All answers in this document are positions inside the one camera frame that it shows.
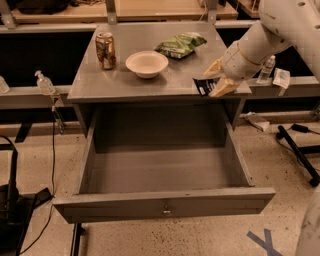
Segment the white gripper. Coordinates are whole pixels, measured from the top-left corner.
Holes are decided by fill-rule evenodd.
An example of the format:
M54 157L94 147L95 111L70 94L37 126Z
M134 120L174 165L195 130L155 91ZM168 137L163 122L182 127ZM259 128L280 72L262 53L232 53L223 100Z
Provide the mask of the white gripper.
M203 74L206 78L215 78L225 73L227 77L218 81L209 96L221 97L234 91L239 87L240 80L250 79L259 71L261 62L262 55L259 51L241 40L234 41L222 58L216 59Z

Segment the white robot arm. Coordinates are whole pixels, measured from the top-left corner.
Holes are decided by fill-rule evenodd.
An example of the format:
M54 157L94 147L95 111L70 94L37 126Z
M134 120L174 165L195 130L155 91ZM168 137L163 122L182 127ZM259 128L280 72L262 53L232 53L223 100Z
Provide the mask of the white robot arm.
M220 97L250 79L273 54L292 46L320 81L319 0L260 0L260 20L205 71L219 79L209 93ZM310 199L295 256L320 256L320 187Z

